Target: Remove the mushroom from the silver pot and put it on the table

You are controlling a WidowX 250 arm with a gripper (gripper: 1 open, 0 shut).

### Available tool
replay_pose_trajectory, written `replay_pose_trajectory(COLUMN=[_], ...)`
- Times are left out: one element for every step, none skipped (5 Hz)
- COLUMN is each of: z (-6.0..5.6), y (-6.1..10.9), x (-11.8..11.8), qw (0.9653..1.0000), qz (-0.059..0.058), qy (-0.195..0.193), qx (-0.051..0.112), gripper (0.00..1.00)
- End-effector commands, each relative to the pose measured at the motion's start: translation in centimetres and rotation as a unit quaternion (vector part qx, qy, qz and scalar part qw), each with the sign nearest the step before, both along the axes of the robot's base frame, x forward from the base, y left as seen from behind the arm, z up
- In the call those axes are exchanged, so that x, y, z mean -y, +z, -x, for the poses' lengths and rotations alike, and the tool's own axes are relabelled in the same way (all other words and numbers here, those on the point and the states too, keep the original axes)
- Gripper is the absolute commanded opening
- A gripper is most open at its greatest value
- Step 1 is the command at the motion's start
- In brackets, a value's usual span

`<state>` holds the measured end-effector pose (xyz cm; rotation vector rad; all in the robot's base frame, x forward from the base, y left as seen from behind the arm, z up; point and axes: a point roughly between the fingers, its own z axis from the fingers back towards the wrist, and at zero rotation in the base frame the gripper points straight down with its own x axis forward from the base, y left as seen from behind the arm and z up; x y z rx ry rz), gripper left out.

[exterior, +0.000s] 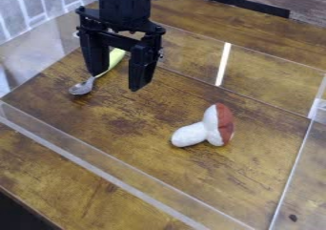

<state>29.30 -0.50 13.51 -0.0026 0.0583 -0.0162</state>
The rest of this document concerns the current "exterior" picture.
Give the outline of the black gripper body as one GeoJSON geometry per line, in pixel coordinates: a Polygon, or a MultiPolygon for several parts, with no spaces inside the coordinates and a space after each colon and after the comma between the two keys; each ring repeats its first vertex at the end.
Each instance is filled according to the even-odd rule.
{"type": "Polygon", "coordinates": [[[150,20],[154,0],[99,0],[99,7],[79,7],[78,36],[86,50],[118,47],[131,49],[143,44],[154,50],[162,49],[166,29],[150,20]]]}

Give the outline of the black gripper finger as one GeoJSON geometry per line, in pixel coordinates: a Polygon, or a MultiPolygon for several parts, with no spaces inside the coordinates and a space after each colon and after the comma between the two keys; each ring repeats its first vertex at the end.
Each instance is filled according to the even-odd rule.
{"type": "Polygon", "coordinates": [[[96,33],[80,31],[79,39],[87,70],[92,76],[99,76],[108,70],[110,66],[108,46],[96,33]]]}
{"type": "Polygon", "coordinates": [[[139,91],[152,80],[156,62],[160,57],[162,37],[144,36],[131,48],[128,60],[128,89],[139,91]]]}

